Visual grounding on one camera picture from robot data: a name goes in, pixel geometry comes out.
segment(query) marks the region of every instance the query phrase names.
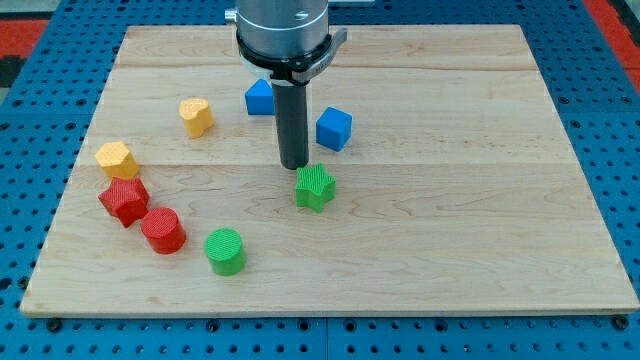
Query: wood grain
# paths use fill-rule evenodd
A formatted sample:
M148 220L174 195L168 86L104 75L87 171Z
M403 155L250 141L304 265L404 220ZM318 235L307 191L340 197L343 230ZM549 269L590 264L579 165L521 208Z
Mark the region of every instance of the wood grain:
M314 79L310 119L354 115L321 214L295 207L273 118L226 27L132 27L22 302L33 317L611 314L639 303L516 26L352 27ZM188 139L179 102L211 102ZM313 123L310 124L313 139ZM97 201L92 158L123 140L151 207L187 231L160 256ZM245 269L212 274L202 246L236 228Z

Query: green star-shaped block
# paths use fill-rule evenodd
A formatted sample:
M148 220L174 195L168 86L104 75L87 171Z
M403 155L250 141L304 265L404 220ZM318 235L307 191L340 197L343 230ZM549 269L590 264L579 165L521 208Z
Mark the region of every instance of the green star-shaped block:
M322 212L324 204L336 196L336 179L327 174L322 164L298 168L296 205Z

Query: black cylindrical rod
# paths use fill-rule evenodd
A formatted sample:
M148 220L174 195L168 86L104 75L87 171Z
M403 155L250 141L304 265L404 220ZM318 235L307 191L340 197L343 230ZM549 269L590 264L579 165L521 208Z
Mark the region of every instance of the black cylindrical rod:
M307 88L273 84L273 102L280 162L290 170L304 167L309 162Z

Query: green cylinder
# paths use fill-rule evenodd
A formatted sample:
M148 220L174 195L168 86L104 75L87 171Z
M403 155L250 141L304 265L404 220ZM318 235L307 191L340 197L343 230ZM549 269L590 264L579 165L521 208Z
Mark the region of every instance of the green cylinder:
M247 262L240 234L229 228L221 228L209 234L204 243L204 252L211 269L222 276L238 273Z

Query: blue pegboard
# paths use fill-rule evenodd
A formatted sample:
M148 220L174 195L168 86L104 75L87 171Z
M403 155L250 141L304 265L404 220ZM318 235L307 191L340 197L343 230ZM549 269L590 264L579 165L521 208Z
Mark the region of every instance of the blue pegboard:
M640 358L640 317L30 320L17 310L128 25L224 0L63 0L0 108L0 359ZM579 1L377 0L333 24L520 24L640 290L640 98Z

